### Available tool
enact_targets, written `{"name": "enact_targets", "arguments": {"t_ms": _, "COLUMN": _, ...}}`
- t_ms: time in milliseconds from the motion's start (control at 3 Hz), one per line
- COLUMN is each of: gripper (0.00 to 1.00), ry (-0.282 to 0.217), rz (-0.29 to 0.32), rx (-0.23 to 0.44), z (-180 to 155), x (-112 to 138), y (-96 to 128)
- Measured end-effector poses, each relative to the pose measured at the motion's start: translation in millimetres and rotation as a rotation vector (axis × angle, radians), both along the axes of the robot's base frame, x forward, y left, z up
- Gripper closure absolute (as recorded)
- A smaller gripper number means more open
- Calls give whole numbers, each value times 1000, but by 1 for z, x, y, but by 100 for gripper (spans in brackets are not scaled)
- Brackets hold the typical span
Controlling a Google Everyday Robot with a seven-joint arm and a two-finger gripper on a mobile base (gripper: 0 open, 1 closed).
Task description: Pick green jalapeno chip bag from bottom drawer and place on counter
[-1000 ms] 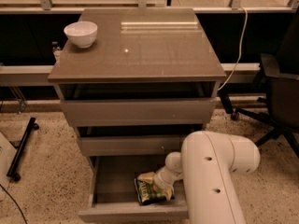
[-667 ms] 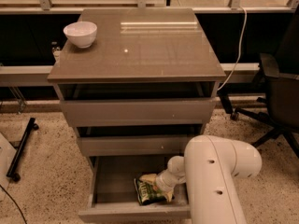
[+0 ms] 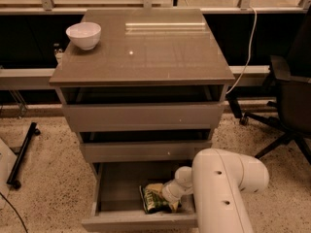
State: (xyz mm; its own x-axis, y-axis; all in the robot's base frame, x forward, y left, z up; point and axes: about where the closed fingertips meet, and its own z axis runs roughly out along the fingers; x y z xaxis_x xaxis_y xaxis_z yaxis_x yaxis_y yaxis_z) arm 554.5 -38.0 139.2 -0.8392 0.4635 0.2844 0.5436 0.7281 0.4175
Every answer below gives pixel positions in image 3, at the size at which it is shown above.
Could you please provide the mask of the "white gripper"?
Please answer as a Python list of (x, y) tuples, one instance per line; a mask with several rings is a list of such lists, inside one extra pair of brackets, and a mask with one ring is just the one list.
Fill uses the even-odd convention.
[(174, 179), (165, 185), (162, 183), (150, 183), (146, 189), (156, 194), (161, 194), (168, 201), (169, 208), (172, 213), (176, 213), (179, 207), (179, 202), (183, 196), (193, 194), (191, 182)]

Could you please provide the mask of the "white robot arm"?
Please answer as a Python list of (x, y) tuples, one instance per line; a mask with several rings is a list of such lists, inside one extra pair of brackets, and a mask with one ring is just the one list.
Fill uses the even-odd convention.
[(258, 159), (227, 150), (206, 149), (167, 183), (140, 189), (146, 213), (176, 212), (181, 199), (194, 200), (200, 233), (254, 233), (241, 194), (265, 190), (269, 174)]

